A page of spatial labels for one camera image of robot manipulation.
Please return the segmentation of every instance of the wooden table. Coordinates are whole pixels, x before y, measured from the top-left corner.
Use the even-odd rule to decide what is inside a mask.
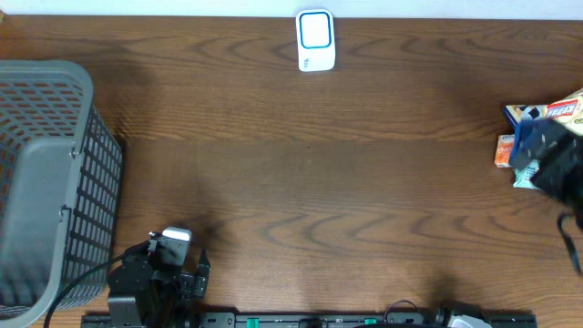
[[[583,321],[555,218],[493,164],[504,104],[583,87],[583,23],[337,19],[297,68],[293,19],[8,16],[0,57],[86,67],[128,143],[115,254],[168,226],[208,250],[205,303],[383,311],[408,299]],[[57,314],[107,310],[106,295]]]

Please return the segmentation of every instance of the gray plastic basket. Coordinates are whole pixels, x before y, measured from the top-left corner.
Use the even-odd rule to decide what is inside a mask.
[[[122,154],[85,69],[0,61],[0,326],[23,327],[111,253]],[[94,299],[103,270],[60,304]]]

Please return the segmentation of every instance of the green component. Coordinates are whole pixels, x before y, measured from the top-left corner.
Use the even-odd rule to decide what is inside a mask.
[[[259,328],[259,319],[247,319],[247,328]]]

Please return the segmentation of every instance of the white device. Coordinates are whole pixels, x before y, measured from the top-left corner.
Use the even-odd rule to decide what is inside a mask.
[[[302,72],[329,70],[336,61],[334,22],[325,9],[304,10],[295,17],[298,61]]]

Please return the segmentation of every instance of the black strap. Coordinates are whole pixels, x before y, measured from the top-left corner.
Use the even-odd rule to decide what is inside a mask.
[[[581,270],[581,263],[579,261],[579,255],[577,252],[577,248],[575,247],[575,242],[571,239],[564,230],[563,230],[563,223],[569,219],[575,218],[575,215],[570,213],[562,213],[558,216],[557,219],[557,226],[558,231],[561,233],[563,237],[563,241],[565,242],[565,246],[567,246],[568,257],[571,259],[571,263],[573,263],[573,268],[577,272],[578,275],[583,276],[583,271]],[[583,220],[577,220],[577,226],[581,231],[583,231]]]

